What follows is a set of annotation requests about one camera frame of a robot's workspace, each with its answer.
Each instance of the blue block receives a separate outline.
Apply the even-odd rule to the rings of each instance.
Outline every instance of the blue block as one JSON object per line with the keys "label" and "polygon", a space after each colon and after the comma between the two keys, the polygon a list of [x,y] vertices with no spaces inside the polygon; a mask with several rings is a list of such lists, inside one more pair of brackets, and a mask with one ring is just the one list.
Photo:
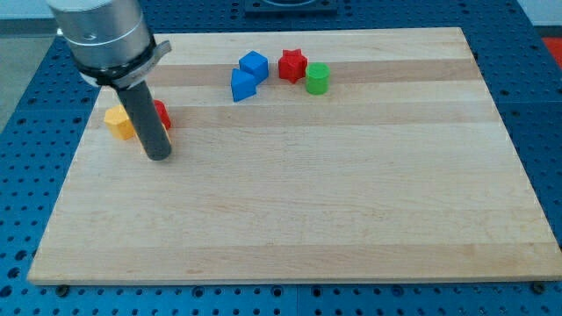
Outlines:
{"label": "blue block", "polygon": [[240,70],[253,75],[257,84],[270,76],[267,58],[255,51],[251,51],[240,58],[239,63]]}
{"label": "blue block", "polygon": [[232,98],[235,102],[251,97],[256,93],[256,78],[239,69],[232,69],[230,87],[232,88]]}

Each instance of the toy block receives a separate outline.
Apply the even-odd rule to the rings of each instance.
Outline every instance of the toy block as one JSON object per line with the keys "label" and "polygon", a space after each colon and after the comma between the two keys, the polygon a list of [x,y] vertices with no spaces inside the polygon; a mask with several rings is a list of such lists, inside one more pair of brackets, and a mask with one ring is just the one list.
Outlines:
{"label": "toy block", "polygon": [[156,112],[160,117],[160,121],[164,124],[164,128],[169,130],[172,127],[172,122],[169,120],[168,111],[166,110],[166,105],[160,100],[155,100]]}
{"label": "toy block", "polygon": [[312,62],[306,67],[306,91],[321,95],[328,91],[330,68],[322,62]]}
{"label": "toy block", "polygon": [[133,123],[121,104],[105,111],[104,122],[113,137],[118,140],[128,140],[134,136]]}
{"label": "toy block", "polygon": [[247,72],[256,78],[256,84],[261,83],[270,75],[267,58],[255,51],[251,51],[240,58],[239,64],[241,71]]}
{"label": "toy block", "polygon": [[296,83],[298,79],[306,75],[308,59],[300,49],[283,50],[283,56],[279,59],[279,78]]}
{"label": "toy block", "polygon": [[241,101],[247,97],[255,95],[256,78],[253,75],[239,69],[232,69],[230,87],[232,88],[233,100],[235,102]]}

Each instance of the yellow block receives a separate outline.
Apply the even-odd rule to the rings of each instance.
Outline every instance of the yellow block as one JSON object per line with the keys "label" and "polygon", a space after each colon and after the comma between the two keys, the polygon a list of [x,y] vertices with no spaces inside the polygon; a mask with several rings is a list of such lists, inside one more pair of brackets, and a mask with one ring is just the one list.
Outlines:
{"label": "yellow block", "polygon": [[105,111],[104,122],[116,139],[128,140],[134,136],[133,123],[121,104]]}

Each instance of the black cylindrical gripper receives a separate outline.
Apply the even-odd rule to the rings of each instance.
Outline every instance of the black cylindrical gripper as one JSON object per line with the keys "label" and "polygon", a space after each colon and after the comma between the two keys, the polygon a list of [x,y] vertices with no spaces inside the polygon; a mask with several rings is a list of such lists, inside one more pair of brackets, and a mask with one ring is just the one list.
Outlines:
{"label": "black cylindrical gripper", "polygon": [[172,152],[172,146],[156,112],[147,84],[143,81],[129,89],[118,90],[117,95],[133,123],[148,158],[160,161],[168,157]]}

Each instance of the wooden board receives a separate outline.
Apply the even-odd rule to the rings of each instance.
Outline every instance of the wooden board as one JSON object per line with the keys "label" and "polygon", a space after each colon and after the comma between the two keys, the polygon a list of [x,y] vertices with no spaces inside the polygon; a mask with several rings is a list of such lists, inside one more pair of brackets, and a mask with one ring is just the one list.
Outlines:
{"label": "wooden board", "polygon": [[[148,79],[173,154],[103,125],[102,90],[35,256],[35,284],[551,280],[562,254],[457,28],[173,34]],[[277,78],[284,48],[332,69]],[[230,71],[270,58],[258,95]]]}

